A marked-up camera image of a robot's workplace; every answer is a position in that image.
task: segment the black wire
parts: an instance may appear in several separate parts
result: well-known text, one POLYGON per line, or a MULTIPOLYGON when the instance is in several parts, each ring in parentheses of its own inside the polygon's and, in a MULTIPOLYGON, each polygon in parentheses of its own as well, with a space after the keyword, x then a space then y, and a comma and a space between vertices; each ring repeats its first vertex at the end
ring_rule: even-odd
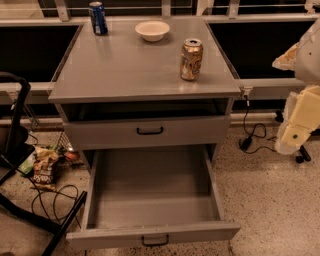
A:
MULTIPOLYGON (((11 166, 11 168, 14 168, 16 171, 18 171, 19 173, 23 174, 25 176, 25 173, 23 173, 18 167, 14 166, 13 164, 11 164, 11 162, 1 153, 0 154, 0 157, 8 164, 11 166)), ((43 208, 43 211, 45 213, 45 215, 47 216, 47 218, 49 220, 50 219, 50 216, 48 214, 48 212, 46 211, 45 207, 44 207, 44 204, 43 204, 43 201, 42 201, 42 198, 41 198, 41 192, 40 190, 38 189, 38 187, 36 186, 36 184, 33 182, 33 180, 31 178, 29 178, 28 176, 25 176, 31 183, 32 185, 35 187, 35 189, 37 190, 38 192, 38 195, 39 195, 39 200, 40 200, 40 204, 41 204, 41 207, 43 208)))
MULTIPOLYGON (((11 164, 11 162, 10 162, 2 153, 0 153, 0 157, 1 157, 9 166, 11 166, 11 168, 14 168, 17 172, 19 172, 19 173, 21 173, 21 174, 24 175, 24 173, 23 173, 18 167, 16 167, 16 166, 14 166, 13 164, 11 164)), ((40 201, 40 205, 41 205, 41 207, 42 207, 42 210, 44 211, 44 213, 45 213, 45 215, 47 216, 48 220, 52 221, 52 219, 50 218, 50 216, 49 216, 49 214, 48 214, 48 212, 47 212, 47 210, 46 210, 46 208, 45 208, 45 206, 44 206, 44 203, 43 203, 43 201, 42 201, 42 195, 45 194, 45 193, 56 193, 55 198, 54 198, 54 201, 53 201, 53 212, 54 212, 56 221, 57 221, 59 224, 60 224, 60 220, 66 218, 66 217, 68 216, 68 214, 65 215, 65 216, 63 216, 63 217, 60 217, 60 218, 57 217, 56 210, 55 210, 55 201, 56 201, 57 196, 58 196, 58 195, 63 195, 63 196, 65 196, 65 197, 74 199, 74 204, 73 204, 71 210, 74 209, 75 204, 76 204, 77 199, 78 199, 78 195, 79 195, 79 190, 78 190, 78 188, 77 188, 76 186, 74 186, 74 185, 66 185, 66 186, 62 187, 61 189, 59 189, 59 191, 42 191, 42 192, 41 192, 41 191, 39 190, 39 188, 37 187, 37 185, 35 184, 35 182, 34 182, 31 178, 29 178, 29 177, 27 177, 27 176, 25 176, 25 175, 24 175, 24 177, 26 177, 26 178, 32 183, 32 185, 34 186, 34 188, 35 188, 35 189, 37 190, 37 192, 38 192, 38 195, 33 199, 32 203, 31 203, 31 210, 32 210, 32 213, 33 213, 33 214, 35 214, 35 215, 37 215, 37 216, 41 216, 41 215, 38 215, 38 214, 36 214, 36 213, 34 212, 34 207, 33 207, 35 200, 36 200, 37 198, 39 198, 39 201, 40 201), (66 195, 66 194, 64 194, 64 193, 61 193, 61 191, 62 191, 63 189, 65 189, 65 188, 67 188, 67 187, 74 187, 74 188, 76 189, 76 197, 72 197, 72 196, 66 195)), ((81 228, 81 225, 80 225, 79 220, 77 219, 77 217, 75 217, 75 219, 76 219, 79 227, 81 228)))
MULTIPOLYGON (((243 130, 245 131, 245 133, 247 135, 249 135, 249 137, 256 137, 256 138, 261 138, 261 139, 266 138, 267 137, 267 127, 263 123, 256 123, 251 132, 247 131, 247 129, 246 129, 246 118, 247 118, 247 116, 249 114, 250 103, 249 103, 249 98, 248 98, 247 95, 245 95, 244 98, 246 99, 246 102, 247 102, 247 110, 246 110, 246 113, 245 113, 245 115, 243 117, 243 122, 242 122, 243 130), (263 135, 255 134, 257 127, 262 127, 263 128, 263 135)), ((275 136, 273 136, 273 137, 271 137, 271 138, 269 138, 267 140, 271 140, 272 141, 274 138, 275 138, 275 136)), ((257 149, 255 149, 254 151, 248 152, 247 150, 244 150, 244 149, 241 148, 241 140, 239 141, 239 147, 240 147, 241 151, 246 153, 246 154, 254 154, 254 153, 258 152, 260 149, 268 149, 268 150, 270 150, 272 152, 276 152, 274 149, 269 148, 267 146, 261 146, 261 147, 258 147, 257 149)))
POLYGON ((31 135, 30 133, 28 133, 28 136, 30 136, 30 137, 32 137, 33 139, 35 139, 35 140, 36 140, 36 143, 32 144, 33 146, 38 145, 39 140, 38 140, 38 138, 37 138, 37 137, 35 137, 35 136, 31 135))

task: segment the electrical cable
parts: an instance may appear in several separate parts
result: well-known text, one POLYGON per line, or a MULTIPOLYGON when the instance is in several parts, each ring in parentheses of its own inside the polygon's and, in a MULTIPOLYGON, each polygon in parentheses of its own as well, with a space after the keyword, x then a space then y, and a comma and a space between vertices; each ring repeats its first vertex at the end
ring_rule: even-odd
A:
MULTIPOLYGON (((14 168, 17 172, 19 172, 19 173, 21 173, 21 174, 24 175, 24 173, 23 173, 18 167, 14 166, 1 152, 0 152, 0 157, 1 157, 1 159, 3 159, 9 166, 11 166, 11 168, 14 168)), ((26 178, 32 183, 32 185, 34 186, 34 188, 35 188, 35 189, 37 190, 37 192, 38 192, 38 195, 33 199, 32 203, 31 203, 31 209, 32 209, 32 213, 33 213, 33 214, 35 214, 35 215, 37 215, 37 216, 41 216, 41 215, 38 215, 38 214, 36 214, 36 213, 34 212, 34 207, 33 207, 35 200, 36 200, 37 198, 39 198, 41 208, 42 208, 44 214, 46 215, 47 219, 50 220, 50 221, 53 220, 52 218, 50 218, 50 216, 49 216, 49 214, 48 214, 48 212, 47 212, 47 210, 46 210, 46 207, 44 206, 44 203, 43 203, 43 200, 42 200, 42 195, 43 195, 44 193, 55 193, 55 194, 56 194, 55 197, 54 197, 54 201, 53 201, 53 212, 54 212, 56 221, 57 221, 59 224, 60 224, 60 220, 66 218, 68 215, 63 216, 63 217, 60 217, 60 218, 57 217, 56 210, 55 210, 55 202, 56 202, 57 196, 58 196, 58 195, 63 195, 63 196, 65 196, 65 197, 67 197, 67 198, 74 199, 74 204, 73 204, 73 206, 72 206, 72 208, 71 208, 71 211, 74 209, 75 204, 76 204, 76 201, 77 201, 77 199, 78 199, 78 195, 79 195, 79 191, 78 191, 78 188, 77 188, 76 186, 74 186, 74 185, 66 185, 66 186, 62 187, 62 188, 61 188, 60 190, 58 190, 58 191, 40 191, 39 188, 37 187, 37 185, 35 184, 35 182, 34 182, 30 177, 27 177, 27 176, 25 176, 25 175, 24 175, 24 177, 26 177, 26 178), (76 196, 75 196, 75 197, 72 197, 72 196, 66 195, 66 194, 64 194, 64 193, 61 193, 61 191, 64 190, 64 189, 66 189, 67 187, 74 187, 74 188, 76 189, 76 196)), ((75 219, 76 219, 79 227, 81 228, 81 225, 80 225, 77 217, 75 217, 75 219)))
POLYGON ((247 128, 246 128, 246 118, 249 114, 249 108, 250 108, 250 102, 249 102, 249 98, 247 95, 244 96, 245 100, 246 100, 246 106, 247 106, 247 110, 246 110, 246 113, 243 117, 243 130, 245 131, 245 133, 247 135, 249 135, 246 139, 244 139, 243 141, 239 140, 239 147, 240 147, 240 150, 246 154, 254 154, 256 152, 258 152, 260 149, 268 149, 272 152, 276 152, 274 149, 270 148, 270 147, 267 147, 267 146, 261 146, 261 147, 258 147, 257 149, 255 149, 254 151, 248 151, 248 148, 249 146, 251 145, 252 143, 252 138, 253 137, 256 137, 256 138, 260 138, 260 139, 264 139, 267 137, 267 127, 265 124, 263 123, 256 123, 252 129, 251 132, 248 132, 247 128), (262 135, 259 135, 259 134, 256 134, 256 129, 258 127, 262 127, 263 129, 263 133, 262 135))

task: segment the blue soda can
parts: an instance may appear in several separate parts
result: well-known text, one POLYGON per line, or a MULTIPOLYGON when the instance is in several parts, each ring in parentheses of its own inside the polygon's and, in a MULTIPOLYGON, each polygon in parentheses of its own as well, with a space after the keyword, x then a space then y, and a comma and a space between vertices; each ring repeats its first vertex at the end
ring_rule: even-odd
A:
POLYGON ((91 17, 93 32, 96 35, 104 35, 108 33, 104 7, 101 2, 89 3, 89 15, 91 17))

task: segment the open drawer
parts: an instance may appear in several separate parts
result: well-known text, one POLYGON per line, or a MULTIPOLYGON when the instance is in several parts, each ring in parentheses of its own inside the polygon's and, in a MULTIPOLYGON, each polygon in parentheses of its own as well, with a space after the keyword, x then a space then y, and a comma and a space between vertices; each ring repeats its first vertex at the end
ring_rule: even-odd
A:
POLYGON ((95 154, 78 249, 229 240, 204 145, 101 150, 95 154))

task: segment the cabinet top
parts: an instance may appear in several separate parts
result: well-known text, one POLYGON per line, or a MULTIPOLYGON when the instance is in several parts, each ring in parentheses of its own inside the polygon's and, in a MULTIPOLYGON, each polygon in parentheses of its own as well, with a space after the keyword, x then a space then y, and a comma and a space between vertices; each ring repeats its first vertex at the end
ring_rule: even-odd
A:
POLYGON ((90 103, 136 100, 194 99, 239 95, 207 24, 201 18, 169 18, 169 33, 147 42, 135 31, 142 20, 107 19, 109 33, 97 36, 85 22, 49 100, 90 103), (180 77, 181 47, 186 38, 202 41, 200 77, 180 77))

